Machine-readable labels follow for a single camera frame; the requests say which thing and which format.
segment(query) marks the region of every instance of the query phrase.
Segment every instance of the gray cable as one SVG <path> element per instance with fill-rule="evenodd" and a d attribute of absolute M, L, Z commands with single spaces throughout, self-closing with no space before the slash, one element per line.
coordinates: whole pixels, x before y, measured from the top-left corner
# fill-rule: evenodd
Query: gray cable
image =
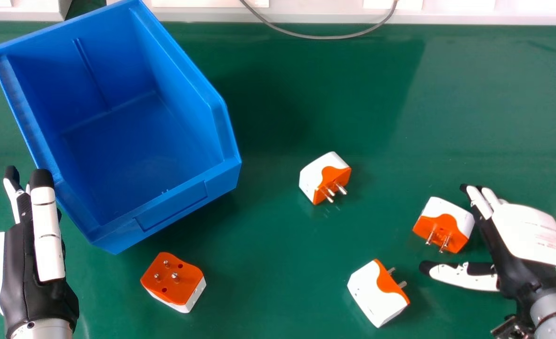
<path fill-rule="evenodd" d="M 393 13 L 395 12 L 395 7 L 397 7 L 397 1 L 398 0 L 393 0 L 393 4 L 389 10 L 389 13 L 387 13 L 386 17 L 384 19 L 382 19 L 379 23 L 375 24 L 374 26 L 371 26 L 370 28 L 367 28 L 366 30 L 362 30 L 360 32 L 355 32 L 355 33 L 351 33 L 351 34 L 344 34 L 342 36 L 312 36 L 312 35 L 308 35 L 308 34 L 301 34 L 301 33 L 297 33 L 297 32 L 292 32 L 289 30 L 285 30 L 284 28 L 280 28 L 274 24 L 272 24 L 271 22 L 267 21 L 267 19 L 265 19 L 261 14 L 259 14 L 256 10 L 254 10 L 254 8 L 252 8 L 248 2 L 246 2 L 246 0 L 240 0 L 240 2 L 244 5 L 244 7 L 246 7 L 246 9 L 248 9 L 254 16 L 257 17 L 257 19 L 259 19 L 261 22 L 263 22 L 264 24 L 266 24 L 267 26 L 269 26 L 270 28 L 277 30 L 278 32 L 282 32 L 286 35 L 289 36 L 293 36 L 293 37 L 300 37 L 303 39 L 311 39 L 311 40 L 342 40 L 342 39 L 350 39 L 352 37 L 359 37 L 362 36 L 364 34 L 368 34 L 369 32 L 372 32 L 374 30 L 376 30 L 377 28 L 381 27 L 382 25 L 385 24 L 385 22 L 389 21 L 390 17 L 393 16 Z"/>

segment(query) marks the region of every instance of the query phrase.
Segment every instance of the robotic hand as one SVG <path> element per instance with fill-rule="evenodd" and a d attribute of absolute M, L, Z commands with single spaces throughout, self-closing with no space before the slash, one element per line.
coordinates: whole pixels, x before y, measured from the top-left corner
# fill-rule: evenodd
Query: robotic hand
<path fill-rule="evenodd" d="M 71 339 L 79 302 L 66 282 L 54 180 L 35 170 L 26 189 L 6 168 L 4 188 L 15 225 L 0 232 L 0 313 L 7 339 Z"/>
<path fill-rule="evenodd" d="M 511 204 L 487 187 L 461 185 L 493 264 L 422 262 L 436 280 L 499 291 L 516 300 L 516 313 L 491 331 L 498 339 L 556 339 L 556 221 L 540 210 Z"/>

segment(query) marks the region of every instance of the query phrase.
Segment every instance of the blue plastic bin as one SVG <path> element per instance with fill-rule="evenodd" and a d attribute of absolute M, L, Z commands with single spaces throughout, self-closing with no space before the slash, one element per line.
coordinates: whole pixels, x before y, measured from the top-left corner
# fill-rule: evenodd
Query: blue plastic bin
<path fill-rule="evenodd" d="M 0 83 L 58 202 L 110 253 L 236 186 L 226 103 L 139 0 L 1 44 Z"/>

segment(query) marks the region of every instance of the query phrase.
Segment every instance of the black cable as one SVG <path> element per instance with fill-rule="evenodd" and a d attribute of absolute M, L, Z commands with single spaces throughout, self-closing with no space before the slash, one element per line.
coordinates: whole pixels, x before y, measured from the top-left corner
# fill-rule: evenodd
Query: black cable
<path fill-rule="evenodd" d="M 284 33 L 286 35 L 289 35 L 289 36 L 300 37 L 300 38 L 303 38 L 303 39 L 311 39 L 311 40 L 342 40 L 342 39 L 350 39 L 352 37 L 359 37 L 359 36 L 368 34 L 372 31 L 376 30 L 377 28 L 381 27 L 382 25 L 384 25 L 385 22 L 389 21 L 390 17 L 392 17 L 393 13 L 395 12 L 395 7 L 397 7 L 397 1 L 398 0 L 393 0 L 393 4 L 392 4 L 392 6 L 389 10 L 389 13 L 387 13 L 387 15 L 384 19 L 382 19 L 379 23 L 375 24 L 374 26 L 371 26 L 370 28 L 367 28 L 366 30 L 362 30 L 360 32 L 355 32 L 355 33 L 351 33 L 351 34 L 344 34 L 342 36 L 312 36 L 312 35 L 308 35 L 308 34 L 301 34 L 301 33 L 297 33 L 297 32 L 292 32 L 292 31 L 289 31 L 289 30 L 285 30 L 284 28 L 280 28 L 280 27 L 272 24 L 271 22 L 267 21 L 267 19 L 265 19 L 261 14 L 259 14 L 256 10 L 254 10 L 254 8 L 252 8 L 248 4 L 248 2 L 246 2 L 246 0 L 240 0 L 240 2 L 244 5 L 244 7 L 246 7 L 246 9 L 248 9 L 261 22 L 263 22 L 264 24 L 266 24 L 267 26 L 269 26 L 273 30 L 276 30 L 278 32 L 282 32 L 282 33 Z"/>

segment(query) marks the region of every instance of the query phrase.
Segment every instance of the orange and white plug adapter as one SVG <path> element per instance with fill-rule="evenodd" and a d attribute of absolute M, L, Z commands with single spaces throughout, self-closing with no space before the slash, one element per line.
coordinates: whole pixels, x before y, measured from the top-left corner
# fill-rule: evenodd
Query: orange and white plug adapter
<path fill-rule="evenodd" d="M 140 279 L 150 295 L 181 313 L 190 313 L 207 282 L 196 266 L 161 252 Z"/>
<path fill-rule="evenodd" d="M 391 273 L 379 260 L 374 259 L 355 271 L 349 278 L 347 288 L 374 326 L 379 328 L 401 313 L 410 299 L 403 292 L 405 281 L 397 284 Z"/>
<path fill-rule="evenodd" d="M 336 154 L 326 153 L 306 165 L 299 176 L 299 188 L 314 205 L 323 200 L 334 202 L 336 192 L 347 194 L 351 167 Z"/>
<path fill-rule="evenodd" d="M 430 197 L 412 231 L 426 240 L 427 245 L 436 244 L 439 252 L 458 253 L 474 227 L 474 217 L 467 210 L 445 201 Z"/>

